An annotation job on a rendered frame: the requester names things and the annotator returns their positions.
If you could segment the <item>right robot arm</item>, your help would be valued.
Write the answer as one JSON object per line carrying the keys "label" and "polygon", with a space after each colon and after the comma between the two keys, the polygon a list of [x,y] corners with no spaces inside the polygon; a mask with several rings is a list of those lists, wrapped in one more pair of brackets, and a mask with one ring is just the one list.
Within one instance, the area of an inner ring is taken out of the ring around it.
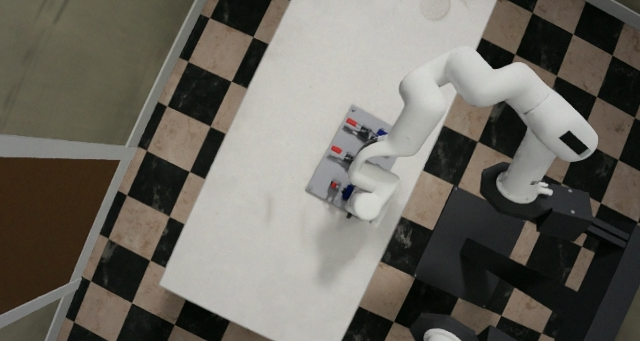
{"label": "right robot arm", "polygon": [[494,70],[472,47],[459,46],[401,80],[398,91],[404,108],[390,132],[368,141],[356,154],[347,178],[364,189],[350,197],[350,207],[359,219],[372,220],[369,223],[378,228],[391,204],[388,200],[400,185],[398,175],[367,159],[417,154],[446,112],[439,88],[448,83],[475,107],[505,101],[528,126],[508,170],[496,180],[499,192],[511,201],[529,203],[540,193],[552,195],[548,184],[540,181],[556,156],[580,161],[597,147],[598,136],[592,127],[527,65],[516,62]]}

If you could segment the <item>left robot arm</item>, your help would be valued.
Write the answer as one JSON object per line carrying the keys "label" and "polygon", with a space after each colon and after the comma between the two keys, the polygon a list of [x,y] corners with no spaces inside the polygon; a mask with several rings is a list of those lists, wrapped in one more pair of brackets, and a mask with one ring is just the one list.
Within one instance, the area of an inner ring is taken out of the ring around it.
{"label": "left robot arm", "polygon": [[424,334],[424,341],[460,341],[452,333],[441,329],[429,329]]}

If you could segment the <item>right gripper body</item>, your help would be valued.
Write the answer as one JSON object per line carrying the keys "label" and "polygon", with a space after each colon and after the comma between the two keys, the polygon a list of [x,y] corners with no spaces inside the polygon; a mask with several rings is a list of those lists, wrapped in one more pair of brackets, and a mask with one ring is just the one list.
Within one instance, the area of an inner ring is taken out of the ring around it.
{"label": "right gripper body", "polygon": [[[352,194],[353,194],[354,192],[358,191],[358,190],[364,190],[364,189],[362,189],[362,188],[360,188],[360,187],[358,187],[358,186],[355,186],[355,188],[354,188],[354,190],[353,190]],[[352,196],[352,194],[350,195],[350,197]],[[345,209],[346,209],[348,212],[350,212],[351,214],[355,215],[355,213],[353,212],[353,210],[352,210],[352,209],[351,209],[351,207],[350,207],[350,197],[349,197],[349,199],[348,199],[348,201],[347,201],[347,203],[346,203],[346,205],[345,205]]]}

